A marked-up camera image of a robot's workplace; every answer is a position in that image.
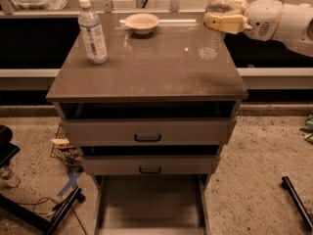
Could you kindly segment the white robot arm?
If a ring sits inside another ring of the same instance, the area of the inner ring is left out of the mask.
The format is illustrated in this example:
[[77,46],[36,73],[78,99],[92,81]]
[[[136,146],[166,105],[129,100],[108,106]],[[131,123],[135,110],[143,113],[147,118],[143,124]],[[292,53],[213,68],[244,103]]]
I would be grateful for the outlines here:
[[212,4],[203,24],[212,30],[238,34],[260,41],[275,40],[295,53],[313,56],[313,7],[291,5],[278,0],[235,0],[234,4]]

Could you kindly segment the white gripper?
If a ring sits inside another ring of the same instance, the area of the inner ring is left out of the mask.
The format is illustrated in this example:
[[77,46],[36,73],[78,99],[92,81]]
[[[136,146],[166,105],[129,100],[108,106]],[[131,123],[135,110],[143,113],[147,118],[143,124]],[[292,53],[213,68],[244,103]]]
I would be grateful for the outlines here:
[[278,0],[235,0],[237,15],[205,13],[203,24],[215,31],[237,34],[244,32],[250,39],[267,41],[274,35],[283,12],[283,3]]

